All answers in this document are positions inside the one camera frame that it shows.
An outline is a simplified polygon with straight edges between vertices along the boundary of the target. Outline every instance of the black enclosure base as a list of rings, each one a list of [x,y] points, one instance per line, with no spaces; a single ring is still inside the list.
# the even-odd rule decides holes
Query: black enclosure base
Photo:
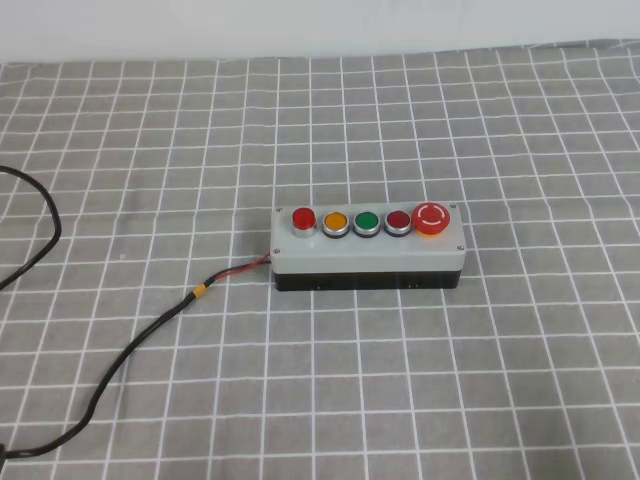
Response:
[[[274,273],[276,289],[386,290],[396,288],[456,288],[460,272],[362,272],[362,273]]]

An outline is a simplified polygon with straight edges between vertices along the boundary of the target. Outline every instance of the green push button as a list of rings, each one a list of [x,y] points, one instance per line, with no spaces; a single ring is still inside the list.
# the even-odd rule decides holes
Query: green push button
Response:
[[[380,219],[372,212],[359,213],[353,223],[353,230],[360,237],[374,237],[380,231]]]

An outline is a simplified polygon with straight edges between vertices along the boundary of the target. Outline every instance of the yellow push button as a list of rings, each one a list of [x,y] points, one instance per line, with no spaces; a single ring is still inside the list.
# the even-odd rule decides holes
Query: yellow push button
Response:
[[[340,212],[331,212],[322,221],[322,231],[327,237],[342,238],[349,233],[349,219]]]

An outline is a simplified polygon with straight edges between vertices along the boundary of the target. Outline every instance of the control box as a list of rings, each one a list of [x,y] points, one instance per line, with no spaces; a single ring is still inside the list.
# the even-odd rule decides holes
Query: control box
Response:
[[[455,288],[466,243],[452,203],[281,207],[271,220],[276,288]]]

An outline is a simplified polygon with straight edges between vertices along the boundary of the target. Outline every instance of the table surface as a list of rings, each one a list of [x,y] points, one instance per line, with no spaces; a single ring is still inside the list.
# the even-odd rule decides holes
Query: table surface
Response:
[[[0,294],[0,441],[68,428],[274,205],[459,202],[452,291],[214,286],[15,479],[638,479],[640,51],[5,65],[0,164],[63,238]],[[51,234],[0,178],[0,276]]]

